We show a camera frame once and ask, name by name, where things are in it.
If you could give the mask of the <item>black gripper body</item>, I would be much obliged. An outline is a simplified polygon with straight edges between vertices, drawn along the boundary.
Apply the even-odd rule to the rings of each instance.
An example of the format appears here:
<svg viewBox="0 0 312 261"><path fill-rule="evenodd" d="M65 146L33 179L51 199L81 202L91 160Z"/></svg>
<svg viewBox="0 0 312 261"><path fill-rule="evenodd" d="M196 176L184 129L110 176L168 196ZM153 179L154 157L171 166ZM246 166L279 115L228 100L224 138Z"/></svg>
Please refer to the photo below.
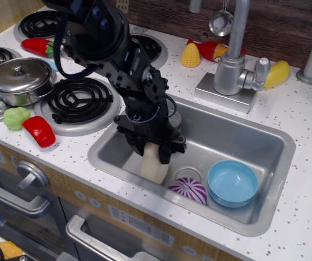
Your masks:
<svg viewBox="0 0 312 261"><path fill-rule="evenodd" d="M174 129L168 120L169 108L159 107L149 119L143 119L135 112L125 111L114 118L117 130L126 137L128 132L141 136L146 142L157 145L172 145L175 152L184 153L186 138Z"/></svg>

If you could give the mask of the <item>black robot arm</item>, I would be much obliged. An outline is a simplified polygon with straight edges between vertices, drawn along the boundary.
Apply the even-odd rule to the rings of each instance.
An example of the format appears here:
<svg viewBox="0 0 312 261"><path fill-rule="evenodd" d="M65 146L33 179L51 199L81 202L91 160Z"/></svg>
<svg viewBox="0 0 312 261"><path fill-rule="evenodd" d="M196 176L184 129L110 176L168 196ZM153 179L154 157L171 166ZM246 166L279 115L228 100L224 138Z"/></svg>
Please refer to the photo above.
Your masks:
<svg viewBox="0 0 312 261"><path fill-rule="evenodd" d="M114 118L117 130L137 154L144 154L147 142L158 145L162 164L168 164L172 154L183 153L185 137L170 123L167 80L131 36L124 13L103 1L45 1L45 6L59 17L54 37L57 68L61 68L61 52L83 67L64 77L98 73L109 81L125 104L125 114Z"/></svg>

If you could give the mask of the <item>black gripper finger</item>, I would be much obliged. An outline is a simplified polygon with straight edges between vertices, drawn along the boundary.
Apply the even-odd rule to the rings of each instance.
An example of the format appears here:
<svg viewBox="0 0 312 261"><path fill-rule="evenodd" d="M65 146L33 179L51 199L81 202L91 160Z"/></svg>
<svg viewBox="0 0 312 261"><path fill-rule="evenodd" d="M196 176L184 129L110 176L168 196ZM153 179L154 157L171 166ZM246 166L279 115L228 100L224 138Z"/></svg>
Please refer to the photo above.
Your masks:
<svg viewBox="0 0 312 261"><path fill-rule="evenodd" d="M175 150L172 145L160 145L158 153L160 162L167 165L170 163L171 157L175 153Z"/></svg>
<svg viewBox="0 0 312 261"><path fill-rule="evenodd" d="M141 136L128 132L126 134L126 141L135 153L143 156L146 141Z"/></svg>

